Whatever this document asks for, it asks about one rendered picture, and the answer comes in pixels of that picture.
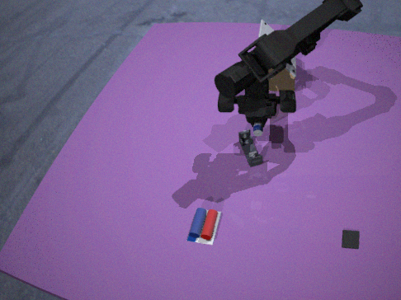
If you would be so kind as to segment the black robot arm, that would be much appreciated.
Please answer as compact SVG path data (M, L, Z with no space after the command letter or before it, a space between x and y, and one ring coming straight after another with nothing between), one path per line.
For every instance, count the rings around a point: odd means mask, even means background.
M238 56L242 61L226 68L215 77L219 93L232 99L252 83L271 80L298 54L307 55L315 49L320 33L335 20L349 21L363 7L360 0L323 0L315 8L286 30L275 30L261 35L246 47ZM248 50L252 49L250 52ZM268 70L274 69L272 72ZM244 114L248 123L264 123L275 116L275 102L271 101L266 90L252 93L245 90Z

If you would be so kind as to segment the dark grey flat square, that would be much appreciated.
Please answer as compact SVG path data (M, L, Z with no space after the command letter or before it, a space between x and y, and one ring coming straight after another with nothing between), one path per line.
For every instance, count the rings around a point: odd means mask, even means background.
M358 231L343 229L342 247L359 249L359 233Z

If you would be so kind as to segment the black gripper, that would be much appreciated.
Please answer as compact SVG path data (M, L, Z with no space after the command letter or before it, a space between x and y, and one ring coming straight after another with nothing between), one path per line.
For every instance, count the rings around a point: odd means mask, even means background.
M290 91L279 90L279 96L276 96L276 94L269 94L268 80L261 83L252 83L250 87L245 88L245 90L251 90L252 93L259 93L260 90L266 90L270 100L275 102L275 113L277 104L281 104L281 111L283 113L296 112L295 92L293 90ZM219 112L232 112L234 110L234 104L237 104L239 114L244 114L245 107L243 98L244 95L240 95L240 96L234 96L232 99L227 99L221 94L219 94L219 99L218 99Z

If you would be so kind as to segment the blue and silver battery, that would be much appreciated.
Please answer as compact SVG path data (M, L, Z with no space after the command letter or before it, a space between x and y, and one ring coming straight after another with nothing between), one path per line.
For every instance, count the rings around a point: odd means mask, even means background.
M263 124L262 123L254 123L253 134L255 136L261 136L262 133L263 133Z

